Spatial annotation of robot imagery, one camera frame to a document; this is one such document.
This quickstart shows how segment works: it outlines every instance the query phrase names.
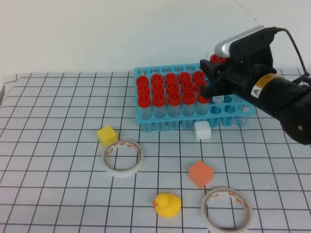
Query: orange cube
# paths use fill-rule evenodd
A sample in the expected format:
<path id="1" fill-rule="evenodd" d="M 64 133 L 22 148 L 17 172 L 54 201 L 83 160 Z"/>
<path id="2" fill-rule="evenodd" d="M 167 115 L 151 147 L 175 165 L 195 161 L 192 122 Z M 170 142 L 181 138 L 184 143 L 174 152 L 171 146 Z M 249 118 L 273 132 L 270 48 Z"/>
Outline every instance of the orange cube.
<path id="1" fill-rule="evenodd" d="M 202 160 L 189 168 L 189 179 L 199 188 L 203 188 L 213 179 L 214 170 L 203 163 Z"/>

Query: grid paper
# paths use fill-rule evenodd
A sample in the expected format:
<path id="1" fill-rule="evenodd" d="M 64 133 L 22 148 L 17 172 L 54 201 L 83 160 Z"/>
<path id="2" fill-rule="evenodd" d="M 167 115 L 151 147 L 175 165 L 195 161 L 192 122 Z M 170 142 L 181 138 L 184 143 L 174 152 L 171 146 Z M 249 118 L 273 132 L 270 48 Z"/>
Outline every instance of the grid paper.
<path id="1" fill-rule="evenodd" d="M 289 80 L 298 70 L 279 70 Z M 248 232 L 311 231 L 311 147 L 291 140 L 280 123 L 257 109 L 246 126 L 217 127 L 209 140 L 192 130 L 144 133 L 135 122 L 132 72 L 30 74 L 20 77 L 0 109 L 0 232 L 200 233 L 207 191 L 230 187 L 248 197 Z M 96 131 L 111 125 L 121 139 L 138 141 L 143 170 L 112 178 L 103 166 Z M 119 150 L 116 167 L 136 155 Z M 202 159 L 215 170 L 198 189 L 188 169 Z M 156 215 L 157 193 L 181 197 L 172 219 Z M 230 199 L 209 203 L 224 228 L 242 224 Z"/>

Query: rubber duck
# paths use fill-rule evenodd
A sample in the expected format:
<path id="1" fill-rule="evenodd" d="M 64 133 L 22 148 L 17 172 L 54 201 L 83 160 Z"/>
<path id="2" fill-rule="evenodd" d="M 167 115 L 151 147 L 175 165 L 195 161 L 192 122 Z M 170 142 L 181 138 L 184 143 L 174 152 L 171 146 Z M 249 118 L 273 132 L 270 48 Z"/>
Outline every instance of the rubber duck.
<path id="1" fill-rule="evenodd" d="M 159 193 L 152 204 L 162 217 L 174 217 L 181 209 L 180 198 L 171 193 Z"/>

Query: yellow cube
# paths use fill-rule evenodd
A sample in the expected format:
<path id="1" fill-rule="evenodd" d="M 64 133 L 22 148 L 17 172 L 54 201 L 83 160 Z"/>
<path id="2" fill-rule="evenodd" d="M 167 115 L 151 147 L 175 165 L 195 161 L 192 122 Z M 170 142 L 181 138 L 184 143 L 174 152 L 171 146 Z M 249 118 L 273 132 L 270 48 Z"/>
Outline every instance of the yellow cube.
<path id="1" fill-rule="evenodd" d="M 110 143 L 113 143 L 118 139 L 117 133 L 111 128 L 111 126 L 106 126 L 105 128 L 98 130 L 97 136 L 103 147 L 109 146 Z"/>

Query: warning label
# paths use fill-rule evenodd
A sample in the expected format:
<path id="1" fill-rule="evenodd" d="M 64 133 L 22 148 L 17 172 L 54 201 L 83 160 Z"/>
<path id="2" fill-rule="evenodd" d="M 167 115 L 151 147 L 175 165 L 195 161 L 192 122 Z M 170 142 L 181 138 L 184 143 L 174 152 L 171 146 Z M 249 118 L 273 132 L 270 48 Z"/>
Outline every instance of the warning label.
<path id="1" fill-rule="evenodd" d="M 277 78 L 277 75 L 269 73 L 266 74 L 265 76 L 262 76 L 257 83 L 255 84 L 255 86 L 253 86 L 253 89 L 251 91 L 251 95 L 258 98 L 262 89 L 264 88 L 264 86 L 267 85 L 268 82 L 270 82 L 271 80 Z"/>

